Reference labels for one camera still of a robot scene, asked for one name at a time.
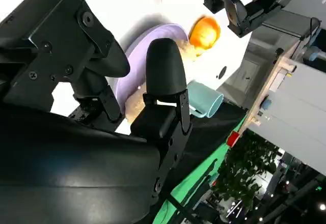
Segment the mug handle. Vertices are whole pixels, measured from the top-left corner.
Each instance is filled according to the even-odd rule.
[[[198,117],[198,118],[204,118],[206,115],[199,113],[198,111],[193,110],[192,108],[189,108],[190,113],[192,113],[192,115]]]

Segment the black cable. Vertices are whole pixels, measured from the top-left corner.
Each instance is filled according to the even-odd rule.
[[[319,29],[320,28],[320,25],[321,25],[321,21],[319,20],[319,19],[317,19],[316,17],[312,17],[311,19],[310,19],[310,38],[309,38],[309,42],[308,43],[310,43],[310,41],[311,41],[311,39],[312,39],[312,20],[313,19],[316,19],[317,21],[318,21],[318,26],[317,26],[317,29]]]
[[[294,51],[293,51],[293,53],[292,53],[292,55],[290,56],[290,59],[292,59],[293,58],[293,55],[295,54],[295,52],[297,51],[297,48],[300,46],[300,44],[301,44],[301,40],[299,41],[299,43],[296,45],[296,47],[295,47],[295,49],[294,49]]]
[[[203,224],[200,220],[192,216],[172,195],[169,194],[167,200],[192,224]]]

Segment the purple plate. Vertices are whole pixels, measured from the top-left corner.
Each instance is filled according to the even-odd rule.
[[[157,25],[142,33],[128,48],[126,56],[130,64],[130,73],[118,79],[115,86],[115,95],[122,111],[125,103],[138,86],[145,81],[145,63],[149,44],[158,38],[171,38],[188,41],[188,35],[177,24]]]

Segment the green leaves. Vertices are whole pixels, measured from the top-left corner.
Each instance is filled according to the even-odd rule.
[[[254,176],[275,172],[278,149],[252,131],[245,131],[219,168],[215,195],[224,200],[230,197],[242,200],[247,208],[252,208],[253,198],[261,188]]]

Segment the ceiling light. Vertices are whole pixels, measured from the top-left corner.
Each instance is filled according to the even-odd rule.
[[[319,208],[320,208],[320,210],[324,211],[324,210],[326,210],[326,205],[325,204],[321,204],[321,205],[319,205]]]

